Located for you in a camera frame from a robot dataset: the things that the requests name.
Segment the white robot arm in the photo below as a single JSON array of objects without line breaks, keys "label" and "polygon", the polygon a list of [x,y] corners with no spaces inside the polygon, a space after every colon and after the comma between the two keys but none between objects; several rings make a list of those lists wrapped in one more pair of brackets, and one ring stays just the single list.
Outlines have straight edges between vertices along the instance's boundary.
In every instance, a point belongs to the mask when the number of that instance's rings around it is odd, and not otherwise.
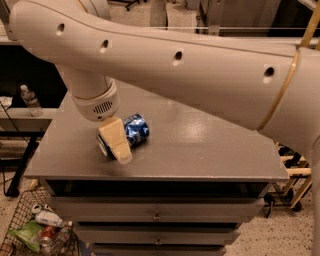
[{"label": "white robot arm", "polygon": [[80,0],[18,0],[9,28],[24,49],[57,66],[89,120],[122,81],[300,153],[312,171],[312,256],[320,256],[318,49],[122,25],[91,14]]}]

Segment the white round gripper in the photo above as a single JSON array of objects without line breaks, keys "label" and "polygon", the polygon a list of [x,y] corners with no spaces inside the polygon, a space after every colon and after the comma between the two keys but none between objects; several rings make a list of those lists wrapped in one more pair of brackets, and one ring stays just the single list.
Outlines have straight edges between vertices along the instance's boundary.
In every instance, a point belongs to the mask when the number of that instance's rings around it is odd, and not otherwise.
[{"label": "white round gripper", "polygon": [[122,120],[113,116],[119,109],[120,96],[116,82],[113,79],[110,82],[109,88],[100,96],[93,99],[72,99],[84,118],[93,122],[105,119],[98,128],[98,145],[105,156],[111,151],[117,161],[125,165],[132,160],[132,153]]}]

